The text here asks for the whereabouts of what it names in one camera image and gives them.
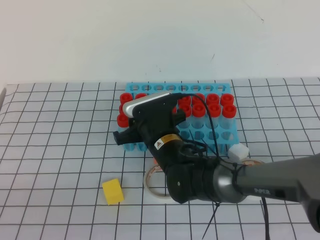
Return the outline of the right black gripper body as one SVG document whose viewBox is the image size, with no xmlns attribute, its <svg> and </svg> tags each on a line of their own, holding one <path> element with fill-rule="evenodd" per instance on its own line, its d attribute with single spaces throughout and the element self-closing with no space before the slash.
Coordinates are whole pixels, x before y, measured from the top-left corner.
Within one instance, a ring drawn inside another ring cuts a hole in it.
<svg viewBox="0 0 320 240">
<path fill-rule="evenodd" d="M 181 96 L 165 96 L 148 103 L 136 106 L 133 109 L 133 123 L 137 126 L 147 146 L 159 150 L 175 132 L 178 121 L 186 119 L 185 114 L 173 114 L 173 109 Z"/>
</svg>

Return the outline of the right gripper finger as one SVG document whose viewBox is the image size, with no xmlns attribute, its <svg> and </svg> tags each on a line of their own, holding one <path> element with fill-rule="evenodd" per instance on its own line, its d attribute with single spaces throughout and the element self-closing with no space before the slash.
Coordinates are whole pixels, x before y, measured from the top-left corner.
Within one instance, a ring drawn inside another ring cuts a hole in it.
<svg viewBox="0 0 320 240">
<path fill-rule="evenodd" d="M 117 145 L 143 143 L 144 139 L 138 126 L 130 126 L 124 131 L 114 131 L 113 137 Z"/>
</svg>

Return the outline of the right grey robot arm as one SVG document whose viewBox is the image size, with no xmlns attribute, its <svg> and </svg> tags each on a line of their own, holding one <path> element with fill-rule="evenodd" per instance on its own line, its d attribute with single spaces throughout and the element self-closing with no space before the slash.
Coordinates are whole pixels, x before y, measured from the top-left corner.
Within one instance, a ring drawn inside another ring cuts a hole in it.
<svg viewBox="0 0 320 240">
<path fill-rule="evenodd" d="M 181 93 L 148 95 L 129 102 L 123 113 L 129 127 L 114 132 L 118 145 L 146 144 L 166 176 L 172 199 L 240 203 L 247 196 L 300 203 L 315 231 L 320 229 L 320 156 L 244 165 L 206 156 L 208 145 L 179 136 L 186 115 L 173 113 Z"/>
</svg>

